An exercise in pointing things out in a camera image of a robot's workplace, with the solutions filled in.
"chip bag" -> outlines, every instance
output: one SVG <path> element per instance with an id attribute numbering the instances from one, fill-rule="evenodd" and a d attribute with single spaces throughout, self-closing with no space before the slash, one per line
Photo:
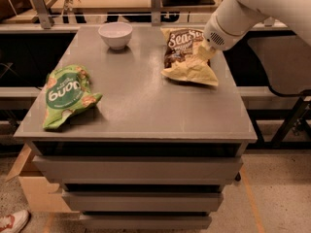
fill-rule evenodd
<path id="1" fill-rule="evenodd" d="M 161 28 L 167 50 L 161 74 L 171 80 L 218 85 L 208 64 L 216 50 L 203 37 L 203 31 L 191 28 Z"/>
<path id="2" fill-rule="evenodd" d="M 86 67 L 80 65 L 69 65 L 49 74 L 44 129 L 57 129 L 68 117 L 97 104 L 102 94 L 92 94 L 88 80 Z"/>

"bowl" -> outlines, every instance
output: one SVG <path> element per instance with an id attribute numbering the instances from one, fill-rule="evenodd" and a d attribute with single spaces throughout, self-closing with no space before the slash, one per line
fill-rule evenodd
<path id="1" fill-rule="evenodd" d="M 125 22 L 105 23 L 98 33 L 105 44 L 113 50 L 122 50 L 132 37 L 133 28 Z"/>

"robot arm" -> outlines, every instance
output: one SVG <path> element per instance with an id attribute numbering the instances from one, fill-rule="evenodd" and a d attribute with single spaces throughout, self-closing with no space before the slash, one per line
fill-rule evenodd
<path id="1" fill-rule="evenodd" d="M 204 36 L 218 50 L 231 49 L 257 23 L 274 17 L 311 46 L 311 0 L 224 0 Z"/>

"table top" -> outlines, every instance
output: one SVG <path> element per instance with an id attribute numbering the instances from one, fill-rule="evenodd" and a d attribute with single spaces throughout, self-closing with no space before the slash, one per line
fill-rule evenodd
<path id="1" fill-rule="evenodd" d="M 98 25 L 82 26 L 58 67 L 88 68 L 97 106 L 72 117 L 60 132 L 42 128 L 45 90 L 31 107 L 15 137 L 51 141 L 254 142 L 252 123 L 222 52 L 211 59 L 219 86 L 175 83 L 164 78 L 166 44 L 159 27 L 134 25 L 121 52 L 110 50 Z"/>
<path id="2" fill-rule="evenodd" d="M 60 13 L 65 0 L 58 0 L 52 6 L 54 13 Z M 202 12 L 213 13 L 222 0 L 214 0 L 215 5 L 208 6 L 182 6 L 161 8 L 162 11 L 174 12 Z M 105 13 L 105 12 L 149 12 L 151 10 L 151 0 L 74 0 L 72 4 L 73 12 L 80 13 Z"/>

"concrete floor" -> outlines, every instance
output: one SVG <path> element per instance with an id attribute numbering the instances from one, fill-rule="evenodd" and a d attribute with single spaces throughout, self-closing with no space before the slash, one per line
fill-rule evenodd
<path id="1" fill-rule="evenodd" d="M 207 230 L 91 230 L 77 214 L 30 212 L 23 233 L 309 233 L 311 150 L 247 150 L 242 180 L 228 185 Z M 5 183 L 16 158 L 0 155 L 0 215 L 29 209 L 18 179 Z"/>

